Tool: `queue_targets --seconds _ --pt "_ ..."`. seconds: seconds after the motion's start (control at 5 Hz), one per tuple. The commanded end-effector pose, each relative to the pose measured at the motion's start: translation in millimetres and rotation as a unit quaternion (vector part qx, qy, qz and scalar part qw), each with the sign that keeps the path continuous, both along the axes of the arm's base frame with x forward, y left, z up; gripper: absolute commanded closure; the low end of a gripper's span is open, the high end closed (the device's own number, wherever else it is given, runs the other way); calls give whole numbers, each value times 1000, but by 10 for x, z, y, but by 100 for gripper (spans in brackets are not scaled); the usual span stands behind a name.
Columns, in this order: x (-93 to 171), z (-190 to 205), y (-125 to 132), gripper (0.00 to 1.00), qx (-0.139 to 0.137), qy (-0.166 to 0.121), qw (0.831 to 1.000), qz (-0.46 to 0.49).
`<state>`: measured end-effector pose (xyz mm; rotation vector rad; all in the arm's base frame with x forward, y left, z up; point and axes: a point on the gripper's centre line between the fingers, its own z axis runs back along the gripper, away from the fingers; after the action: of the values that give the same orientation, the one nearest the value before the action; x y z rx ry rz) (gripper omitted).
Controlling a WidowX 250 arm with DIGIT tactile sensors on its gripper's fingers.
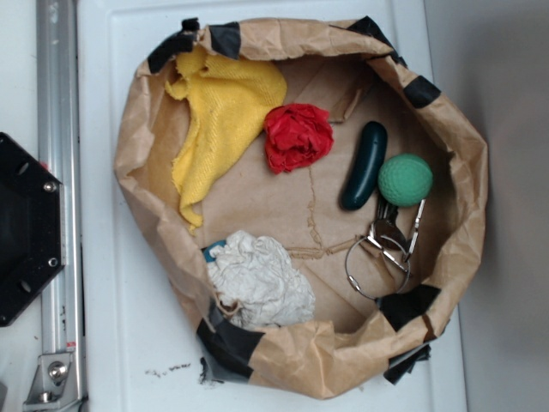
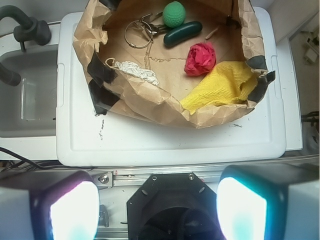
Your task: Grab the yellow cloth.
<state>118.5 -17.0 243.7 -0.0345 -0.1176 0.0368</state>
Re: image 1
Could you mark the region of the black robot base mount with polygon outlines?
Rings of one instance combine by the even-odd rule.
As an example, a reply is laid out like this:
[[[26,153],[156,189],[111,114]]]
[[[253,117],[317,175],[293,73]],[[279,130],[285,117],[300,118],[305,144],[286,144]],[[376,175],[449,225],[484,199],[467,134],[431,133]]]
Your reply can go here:
[[[9,135],[1,134],[1,326],[7,327],[64,267],[61,189]]]

